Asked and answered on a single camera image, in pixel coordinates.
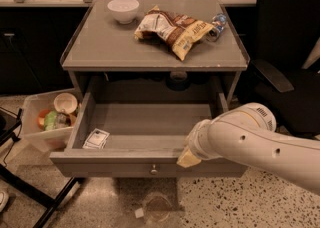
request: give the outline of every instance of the white shoe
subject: white shoe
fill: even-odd
[[[2,212],[4,207],[7,205],[8,200],[9,194],[5,191],[0,191],[0,212]]]

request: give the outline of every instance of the green object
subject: green object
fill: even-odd
[[[56,117],[57,117],[56,111],[51,111],[44,117],[44,130],[45,131],[55,129]]]

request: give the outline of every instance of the black office chair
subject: black office chair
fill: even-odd
[[[320,0],[257,0],[256,12],[240,103],[265,104],[292,135],[320,135],[320,58],[302,69],[320,56]]]

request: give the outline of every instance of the brown snack bag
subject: brown snack bag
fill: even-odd
[[[161,11],[157,6],[143,18],[134,35],[148,39],[157,34],[183,61],[192,45],[208,33],[213,25],[187,15]]]

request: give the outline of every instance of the chair armrest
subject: chair armrest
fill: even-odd
[[[251,60],[251,65],[280,93],[294,90],[291,82],[276,67],[265,60]]]

